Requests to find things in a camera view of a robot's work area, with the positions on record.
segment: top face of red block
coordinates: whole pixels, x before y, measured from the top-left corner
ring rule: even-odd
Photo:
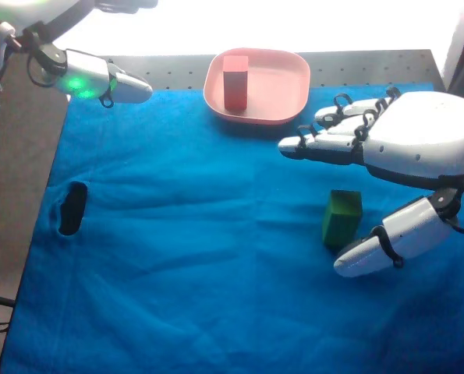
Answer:
[[[249,57],[225,56],[223,58],[223,72],[246,72],[249,69]]]

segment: robotic arm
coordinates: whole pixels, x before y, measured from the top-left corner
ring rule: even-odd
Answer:
[[[403,267],[405,259],[434,248],[451,232],[464,234],[456,218],[464,194],[464,99],[436,92],[400,95],[394,87],[387,92],[386,98],[355,102],[340,94],[335,106],[315,114],[323,130],[301,126],[298,136],[278,144],[288,158],[359,164],[374,177],[434,190],[346,246],[334,264],[343,277]],[[340,105],[339,98],[348,104]],[[310,133],[303,135],[303,129]]]
[[[40,87],[55,87],[83,99],[97,98],[106,108],[115,102],[147,101],[152,88],[145,79],[97,56],[60,50],[52,42],[94,8],[135,13],[157,3],[158,0],[0,0],[0,79],[12,53],[28,52],[28,75]]]

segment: top face of green block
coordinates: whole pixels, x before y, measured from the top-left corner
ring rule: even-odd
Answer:
[[[331,211],[333,214],[362,217],[362,194],[356,191],[331,191]]]

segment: black hole in cloth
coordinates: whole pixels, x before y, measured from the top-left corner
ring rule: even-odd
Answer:
[[[60,206],[60,228],[58,232],[70,236],[77,233],[83,220],[88,188],[84,183],[74,182],[65,201]]]

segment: blue tablecloth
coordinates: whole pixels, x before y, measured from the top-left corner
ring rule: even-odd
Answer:
[[[276,129],[215,118],[199,90],[111,110],[73,101],[1,372],[464,373],[464,236],[355,279],[321,243],[331,189],[362,192],[362,235],[428,192],[276,147],[337,93],[384,88],[311,90]],[[87,206],[66,237],[58,212],[74,181]]]

